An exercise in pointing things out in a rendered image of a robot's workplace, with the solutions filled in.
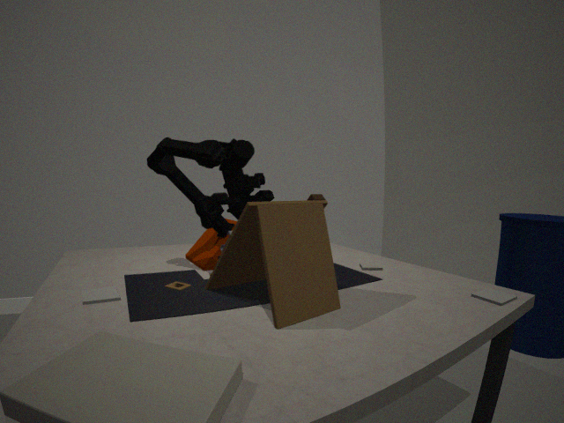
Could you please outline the tan tile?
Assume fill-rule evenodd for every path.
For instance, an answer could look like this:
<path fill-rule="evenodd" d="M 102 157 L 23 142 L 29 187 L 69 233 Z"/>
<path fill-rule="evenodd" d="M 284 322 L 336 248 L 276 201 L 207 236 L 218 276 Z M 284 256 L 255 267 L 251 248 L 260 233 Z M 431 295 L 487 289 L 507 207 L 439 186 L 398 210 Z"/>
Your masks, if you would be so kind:
<path fill-rule="evenodd" d="M 191 285 L 183 284 L 182 282 L 179 282 L 179 281 L 175 281 L 172 284 L 165 285 L 166 288 L 171 288 L 171 289 L 175 289 L 175 290 L 179 290 L 179 291 L 183 290 L 183 289 L 185 289 L 189 286 L 191 286 Z"/>

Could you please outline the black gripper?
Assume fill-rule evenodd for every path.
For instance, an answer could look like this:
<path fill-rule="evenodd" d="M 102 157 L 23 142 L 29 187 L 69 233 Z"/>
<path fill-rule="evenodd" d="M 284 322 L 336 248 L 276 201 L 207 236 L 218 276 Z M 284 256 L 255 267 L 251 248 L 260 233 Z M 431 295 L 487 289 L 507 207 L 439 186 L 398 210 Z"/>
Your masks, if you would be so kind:
<path fill-rule="evenodd" d="M 242 177 L 243 173 L 233 173 L 225 177 L 223 186 L 224 189 L 227 188 L 228 194 L 226 192 L 212 193 L 212 196 L 206 202 L 208 212 L 217 211 L 220 205 L 228 204 L 229 209 L 227 212 L 231 212 L 238 219 L 247 202 L 267 202 L 274 199 L 273 193 L 270 190 L 259 190 L 254 196 L 250 195 L 252 192 L 250 189 L 238 189 L 234 193 L 234 175 Z"/>

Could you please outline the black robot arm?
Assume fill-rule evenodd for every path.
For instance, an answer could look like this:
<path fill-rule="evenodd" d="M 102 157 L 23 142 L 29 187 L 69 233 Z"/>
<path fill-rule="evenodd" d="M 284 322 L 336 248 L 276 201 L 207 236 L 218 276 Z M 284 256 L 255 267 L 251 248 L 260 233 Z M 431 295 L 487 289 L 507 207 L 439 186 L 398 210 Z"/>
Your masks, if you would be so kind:
<path fill-rule="evenodd" d="M 220 205 L 217 211 L 207 211 L 206 202 L 210 196 L 206 196 L 184 175 L 175 165 L 174 156 L 185 159 L 193 159 L 202 167 L 214 168 L 220 165 L 219 171 L 223 178 L 233 173 L 243 173 L 249 160 L 255 152 L 255 147 L 245 140 L 233 139 L 230 143 L 218 142 L 217 140 L 205 140 L 199 143 L 164 138 L 156 147 L 155 151 L 147 158 L 147 166 L 156 174 L 165 175 L 171 183 L 181 191 L 194 205 L 201 225 L 205 229 L 213 229 L 219 238 L 226 238 L 228 231 L 234 228 L 221 214 L 224 209 Z M 233 190 L 261 188 L 265 184 L 263 173 L 242 177 L 234 175 Z"/>

